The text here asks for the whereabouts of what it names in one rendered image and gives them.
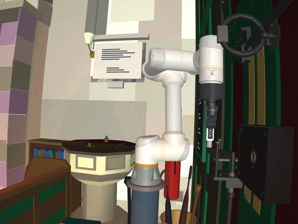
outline dark tabletop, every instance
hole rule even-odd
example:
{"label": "dark tabletop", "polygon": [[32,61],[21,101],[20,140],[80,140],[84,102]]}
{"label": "dark tabletop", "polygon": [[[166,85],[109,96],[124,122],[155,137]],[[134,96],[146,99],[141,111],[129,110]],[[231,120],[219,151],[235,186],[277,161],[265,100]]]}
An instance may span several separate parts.
{"label": "dark tabletop", "polygon": [[135,150],[135,143],[127,141],[109,140],[104,142],[103,139],[74,140],[62,143],[62,146],[70,151],[90,152],[90,153],[115,153],[115,152],[132,152]]}

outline yellow bucket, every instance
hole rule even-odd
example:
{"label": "yellow bucket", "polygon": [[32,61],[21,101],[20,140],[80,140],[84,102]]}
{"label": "yellow bucket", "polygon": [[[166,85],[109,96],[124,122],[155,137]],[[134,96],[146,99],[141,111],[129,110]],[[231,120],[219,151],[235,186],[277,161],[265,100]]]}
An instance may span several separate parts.
{"label": "yellow bucket", "polygon": [[[172,210],[172,224],[179,224],[180,214],[181,214],[181,210]],[[190,219],[191,219],[191,213],[187,212],[186,224],[190,223]],[[165,211],[160,215],[160,220],[161,220],[161,224],[167,224],[165,222],[166,220]],[[195,217],[193,220],[193,224],[196,224],[196,221],[197,221],[197,218]]]}

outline brick pillar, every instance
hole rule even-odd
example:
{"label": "brick pillar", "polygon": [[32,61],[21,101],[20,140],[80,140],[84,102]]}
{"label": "brick pillar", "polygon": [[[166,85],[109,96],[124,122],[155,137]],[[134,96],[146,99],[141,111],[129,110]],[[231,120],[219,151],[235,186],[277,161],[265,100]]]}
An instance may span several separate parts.
{"label": "brick pillar", "polygon": [[52,5],[39,0],[38,10],[43,13],[41,21],[33,16],[36,8],[29,13],[30,9],[20,7],[17,21],[0,23],[0,187],[23,181],[28,139],[40,134]]}

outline black box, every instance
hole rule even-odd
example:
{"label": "black box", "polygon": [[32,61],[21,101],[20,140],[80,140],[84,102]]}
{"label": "black box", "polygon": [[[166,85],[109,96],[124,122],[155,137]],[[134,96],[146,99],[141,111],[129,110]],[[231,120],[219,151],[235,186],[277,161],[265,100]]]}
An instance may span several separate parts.
{"label": "black box", "polygon": [[240,125],[238,178],[263,203],[289,204],[294,127]]}

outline wooden cane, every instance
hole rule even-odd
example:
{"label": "wooden cane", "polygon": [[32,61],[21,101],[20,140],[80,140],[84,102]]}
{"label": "wooden cane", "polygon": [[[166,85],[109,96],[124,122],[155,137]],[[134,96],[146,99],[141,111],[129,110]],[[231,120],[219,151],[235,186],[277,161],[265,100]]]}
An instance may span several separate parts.
{"label": "wooden cane", "polygon": [[198,204],[199,192],[200,192],[201,188],[202,188],[201,185],[199,185],[199,184],[196,185],[196,195],[195,195],[195,201],[194,201],[194,204],[193,204],[193,207],[192,207],[190,224],[193,224],[193,220],[195,219],[196,205]]}

